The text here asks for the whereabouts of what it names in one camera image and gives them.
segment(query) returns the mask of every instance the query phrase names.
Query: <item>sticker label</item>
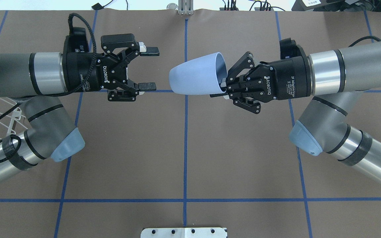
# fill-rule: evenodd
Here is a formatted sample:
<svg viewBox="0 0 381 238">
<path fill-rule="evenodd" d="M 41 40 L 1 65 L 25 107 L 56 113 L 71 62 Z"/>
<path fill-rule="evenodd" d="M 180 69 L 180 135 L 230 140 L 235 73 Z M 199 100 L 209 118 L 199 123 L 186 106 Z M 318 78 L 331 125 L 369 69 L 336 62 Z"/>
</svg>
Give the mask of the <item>sticker label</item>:
<svg viewBox="0 0 381 238">
<path fill-rule="evenodd" d="M 292 76 L 292 79 L 287 82 L 286 88 L 287 88 L 287 94 L 294 98 L 295 94 L 296 94 L 296 92 L 295 92 L 295 77 L 294 76 Z"/>
<path fill-rule="evenodd" d="M 321 4 L 320 0 L 302 0 L 302 2 L 303 2 L 303 3 L 305 4 L 305 6 L 307 6 L 307 7 Z"/>
</svg>

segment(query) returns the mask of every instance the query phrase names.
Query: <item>light blue cup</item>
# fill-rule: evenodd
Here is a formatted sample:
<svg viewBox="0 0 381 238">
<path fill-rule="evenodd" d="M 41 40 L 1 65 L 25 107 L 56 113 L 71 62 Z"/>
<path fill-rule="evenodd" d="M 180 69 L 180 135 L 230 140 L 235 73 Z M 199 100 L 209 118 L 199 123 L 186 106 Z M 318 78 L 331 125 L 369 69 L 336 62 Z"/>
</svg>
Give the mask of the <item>light blue cup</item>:
<svg viewBox="0 0 381 238">
<path fill-rule="evenodd" d="M 168 76 L 171 90 L 184 95 L 224 93 L 220 83 L 226 77 L 226 63 L 220 52 L 182 63 L 171 69 Z"/>
</svg>

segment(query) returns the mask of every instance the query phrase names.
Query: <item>metal bracket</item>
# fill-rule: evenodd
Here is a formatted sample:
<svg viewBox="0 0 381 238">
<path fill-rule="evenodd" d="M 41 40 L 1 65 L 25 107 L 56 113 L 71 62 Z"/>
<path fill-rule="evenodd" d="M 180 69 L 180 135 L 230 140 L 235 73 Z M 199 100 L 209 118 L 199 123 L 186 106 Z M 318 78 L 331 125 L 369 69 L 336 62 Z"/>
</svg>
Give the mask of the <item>metal bracket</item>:
<svg viewBox="0 0 381 238">
<path fill-rule="evenodd" d="M 179 15 L 193 15 L 193 0 L 179 0 L 178 5 Z"/>
<path fill-rule="evenodd" d="M 146 228 L 141 238 L 227 238 L 227 228 Z"/>
</svg>

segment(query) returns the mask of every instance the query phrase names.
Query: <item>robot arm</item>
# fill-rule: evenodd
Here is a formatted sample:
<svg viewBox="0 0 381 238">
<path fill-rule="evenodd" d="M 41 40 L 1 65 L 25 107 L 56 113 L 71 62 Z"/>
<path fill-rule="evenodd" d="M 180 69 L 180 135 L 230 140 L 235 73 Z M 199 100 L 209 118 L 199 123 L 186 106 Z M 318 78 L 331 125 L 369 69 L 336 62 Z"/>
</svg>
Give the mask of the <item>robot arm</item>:
<svg viewBox="0 0 381 238">
<path fill-rule="evenodd" d="M 71 14 L 62 54 L 0 54 L 0 97 L 21 104 L 32 126 L 0 142 L 0 182 L 45 158 L 58 162 L 83 149 L 85 142 L 58 96 L 107 89 L 109 101 L 135 101 L 136 96 L 156 90 L 155 83 L 130 80 L 127 65 L 138 56 L 159 56 L 157 47 L 146 47 L 133 34 L 110 35 L 101 37 L 104 53 L 97 54 L 91 33 L 94 52 L 90 53 L 85 29 L 72 26 L 73 16 L 90 30 L 86 20 Z"/>
<path fill-rule="evenodd" d="M 290 38 L 280 41 L 281 60 L 257 62 L 245 53 L 221 88 L 238 107 L 260 113 L 260 102 L 364 91 L 381 87 L 381 42 L 305 56 Z M 244 69 L 246 74 L 238 76 Z"/>
<path fill-rule="evenodd" d="M 306 56 L 289 38 L 280 41 L 280 50 L 281 60 L 270 63 L 258 62 L 246 52 L 222 81 L 207 75 L 224 92 L 210 96 L 233 99 L 234 105 L 255 114 L 260 113 L 262 102 L 315 96 L 290 133 L 292 143 L 314 156 L 327 152 L 381 182 L 381 143 L 344 122 L 360 96 L 356 91 L 381 87 L 381 42 Z M 180 76 L 191 67 L 186 62 L 172 69 L 173 90 L 198 94 L 194 89 L 185 92 L 183 85 L 189 83 Z M 219 69 L 208 72 L 222 75 Z M 239 75 L 245 69 L 248 72 Z"/>
</svg>

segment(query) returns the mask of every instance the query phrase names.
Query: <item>light blue joint cap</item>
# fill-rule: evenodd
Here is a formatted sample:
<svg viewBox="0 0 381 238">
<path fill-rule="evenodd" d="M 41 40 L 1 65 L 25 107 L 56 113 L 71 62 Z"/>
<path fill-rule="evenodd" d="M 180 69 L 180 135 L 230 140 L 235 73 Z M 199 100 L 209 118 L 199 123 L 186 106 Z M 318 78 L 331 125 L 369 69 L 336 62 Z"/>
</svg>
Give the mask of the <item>light blue joint cap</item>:
<svg viewBox="0 0 381 238">
<path fill-rule="evenodd" d="M 317 156 L 322 152 L 322 147 L 300 121 L 295 122 L 295 126 L 290 131 L 289 139 L 310 155 Z"/>
<path fill-rule="evenodd" d="M 79 128 L 75 128 L 54 150 L 51 158 L 56 161 L 63 161 L 66 158 L 76 154 L 85 147 L 85 141 L 79 132 Z"/>
</svg>

